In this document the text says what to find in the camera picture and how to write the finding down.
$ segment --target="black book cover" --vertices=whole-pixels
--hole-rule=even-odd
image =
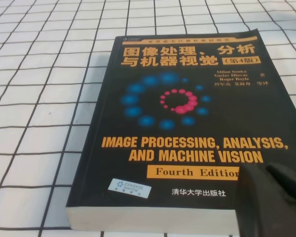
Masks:
[[[257,30],[117,37],[67,207],[234,209],[272,161],[296,169],[296,110]]]

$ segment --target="table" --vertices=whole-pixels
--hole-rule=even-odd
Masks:
[[[183,237],[69,228],[113,40],[256,28],[296,107],[296,0],[0,0],[0,237]]]

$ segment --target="orange label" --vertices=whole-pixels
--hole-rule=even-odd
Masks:
[[[238,180],[239,167],[148,165],[148,179]]]

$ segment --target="book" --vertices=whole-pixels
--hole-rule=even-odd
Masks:
[[[241,164],[296,169],[296,109],[257,30],[115,39],[66,211],[91,231],[238,234]]]

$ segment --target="cengage learning sticker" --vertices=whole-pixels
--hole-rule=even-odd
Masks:
[[[120,179],[112,179],[108,190],[134,195],[141,198],[148,198],[151,187]]]

